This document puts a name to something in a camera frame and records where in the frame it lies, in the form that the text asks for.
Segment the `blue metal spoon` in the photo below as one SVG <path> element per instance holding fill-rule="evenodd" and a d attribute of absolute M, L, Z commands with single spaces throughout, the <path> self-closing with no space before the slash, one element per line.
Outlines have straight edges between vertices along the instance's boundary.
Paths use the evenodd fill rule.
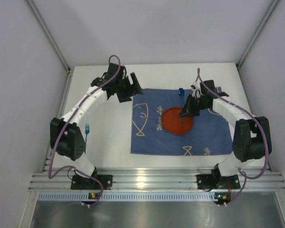
<path fill-rule="evenodd" d="M 181 98 L 181 110 L 184 108 L 184 105 L 185 105 L 185 102 L 184 102 L 184 96 L 185 96 L 185 92 L 184 92 L 184 89 L 183 88 L 179 88 L 178 89 L 178 94 L 179 94 L 179 97 Z"/>

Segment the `red plate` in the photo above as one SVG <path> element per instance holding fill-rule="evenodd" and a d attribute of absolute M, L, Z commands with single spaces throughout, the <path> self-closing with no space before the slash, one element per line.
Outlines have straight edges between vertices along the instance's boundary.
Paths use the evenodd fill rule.
<path fill-rule="evenodd" d="M 192 117 L 178 117 L 181 112 L 180 107 L 172 107 L 167 109 L 161 118 L 163 128 L 174 135 L 185 135 L 193 127 Z"/>

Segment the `blue fish placemat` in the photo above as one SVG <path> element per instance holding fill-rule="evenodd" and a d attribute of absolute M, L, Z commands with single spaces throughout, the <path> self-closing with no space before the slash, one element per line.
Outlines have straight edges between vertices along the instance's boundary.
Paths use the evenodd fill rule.
<path fill-rule="evenodd" d="M 133 98 L 131 153 L 162 156 L 227 155 L 232 152 L 228 122 L 211 109 L 193 117 L 185 135 L 174 135 L 162 126 L 162 114 L 181 107 L 177 90 L 146 88 Z"/>

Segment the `blue metal fork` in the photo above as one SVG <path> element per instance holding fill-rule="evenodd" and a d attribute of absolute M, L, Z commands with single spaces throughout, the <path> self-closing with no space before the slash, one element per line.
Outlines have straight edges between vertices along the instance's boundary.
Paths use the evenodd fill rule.
<path fill-rule="evenodd" d="M 87 137 L 88 137 L 89 133 L 90 133 L 90 126 L 87 123 L 87 124 L 85 124 L 85 143 L 87 142 Z"/>

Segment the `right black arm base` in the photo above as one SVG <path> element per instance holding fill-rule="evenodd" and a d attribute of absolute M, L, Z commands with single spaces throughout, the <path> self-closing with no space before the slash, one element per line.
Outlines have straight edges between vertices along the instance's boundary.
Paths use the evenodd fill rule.
<path fill-rule="evenodd" d="M 196 178 L 199 190 L 239 190 L 241 188 L 237 175 L 215 178 L 211 174 L 199 174 Z"/>

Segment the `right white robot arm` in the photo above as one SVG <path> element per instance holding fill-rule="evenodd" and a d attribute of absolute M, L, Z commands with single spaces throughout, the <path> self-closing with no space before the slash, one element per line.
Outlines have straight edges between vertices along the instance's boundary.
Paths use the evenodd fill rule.
<path fill-rule="evenodd" d="M 233 103 L 229 94 L 218 90 L 213 80 L 191 85 L 192 94 L 187 97 L 179 117 L 195 117 L 205 109 L 211 109 L 222 116 L 233 128 L 234 136 L 231 154 L 217 165 L 222 177 L 236 173 L 250 180 L 260 178 L 267 167 L 272 151 L 269 121 L 266 117 L 256 117 L 248 110 Z M 264 158 L 264 165 L 256 176 L 248 176 L 244 168 Z"/>

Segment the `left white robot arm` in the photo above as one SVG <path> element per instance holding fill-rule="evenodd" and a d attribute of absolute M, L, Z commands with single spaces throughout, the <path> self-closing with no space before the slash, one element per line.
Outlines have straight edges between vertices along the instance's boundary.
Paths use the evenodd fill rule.
<path fill-rule="evenodd" d="M 79 176 L 95 179 L 96 167 L 86 156 L 88 118 L 113 95 L 123 103 L 131 101 L 137 94 L 143 94 L 143 89 L 135 73 L 128 75 L 124 66 L 110 63 L 108 70 L 92 81 L 87 92 L 69 112 L 51 120 L 50 147 L 53 154 L 72 161 L 70 168 Z"/>

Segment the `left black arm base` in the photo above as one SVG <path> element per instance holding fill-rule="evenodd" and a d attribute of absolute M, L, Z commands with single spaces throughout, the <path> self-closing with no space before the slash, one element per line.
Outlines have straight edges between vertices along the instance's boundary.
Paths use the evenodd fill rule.
<path fill-rule="evenodd" d="M 104 190 L 111 189 L 113 184 L 113 175 L 98 175 L 97 179 L 102 184 Z M 70 188 L 72 190 L 100 190 L 101 186 L 95 180 L 75 174 L 72 177 Z"/>

